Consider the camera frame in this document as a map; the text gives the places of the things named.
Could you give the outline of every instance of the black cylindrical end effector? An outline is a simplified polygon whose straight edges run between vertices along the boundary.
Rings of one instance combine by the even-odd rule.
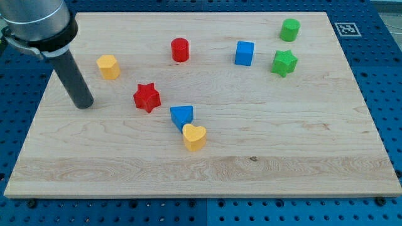
[[[79,109],[90,107],[94,103],[94,98],[70,50],[67,50],[63,55],[49,58],[49,61],[53,65],[75,106]]]

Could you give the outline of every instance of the red star-shaped block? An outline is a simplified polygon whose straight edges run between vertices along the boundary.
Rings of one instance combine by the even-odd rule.
[[[159,92],[155,90],[154,83],[148,85],[138,84],[137,92],[134,94],[134,102],[136,107],[146,110],[148,113],[161,105],[161,98]]]

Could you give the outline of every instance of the red cylinder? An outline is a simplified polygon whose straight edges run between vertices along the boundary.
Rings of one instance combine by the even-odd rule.
[[[171,57],[176,62],[185,62],[190,57],[188,41],[184,38],[176,38],[170,43]]]

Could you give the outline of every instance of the blue pegboard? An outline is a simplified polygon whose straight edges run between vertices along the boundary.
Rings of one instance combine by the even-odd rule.
[[[325,11],[332,25],[355,23],[361,37],[335,32],[391,162],[402,170],[402,53],[366,0],[67,0],[89,11]],[[31,125],[51,66],[7,47],[0,58],[0,191]],[[402,225],[402,198],[8,200],[0,225]]]

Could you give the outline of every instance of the yellow block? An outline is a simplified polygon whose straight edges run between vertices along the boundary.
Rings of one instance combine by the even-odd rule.
[[[191,124],[183,126],[183,141],[189,151],[198,151],[207,142],[207,130],[202,126],[195,127]]]
[[[114,55],[103,55],[97,61],[104,79],[116,79],[120,75],[119,63]]]

